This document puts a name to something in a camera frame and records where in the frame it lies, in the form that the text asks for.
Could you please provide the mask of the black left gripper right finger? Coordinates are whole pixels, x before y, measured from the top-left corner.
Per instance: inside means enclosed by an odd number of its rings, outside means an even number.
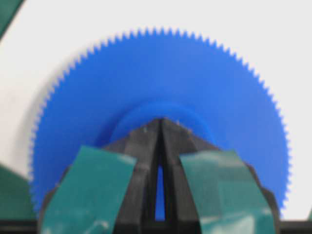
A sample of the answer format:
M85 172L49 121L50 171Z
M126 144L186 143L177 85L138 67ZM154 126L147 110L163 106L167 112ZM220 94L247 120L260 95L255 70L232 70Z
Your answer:
M277 234L278 209L255 170L168 119L161 122L180 234Z

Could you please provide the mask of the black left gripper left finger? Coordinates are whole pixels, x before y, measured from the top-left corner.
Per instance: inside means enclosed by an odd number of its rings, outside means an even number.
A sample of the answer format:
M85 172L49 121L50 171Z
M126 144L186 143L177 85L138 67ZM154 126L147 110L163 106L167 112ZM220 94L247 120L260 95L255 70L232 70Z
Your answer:
M161 121L154 119L103 149L83 146L49 192L40 211L41 234L142 232L157 208Z

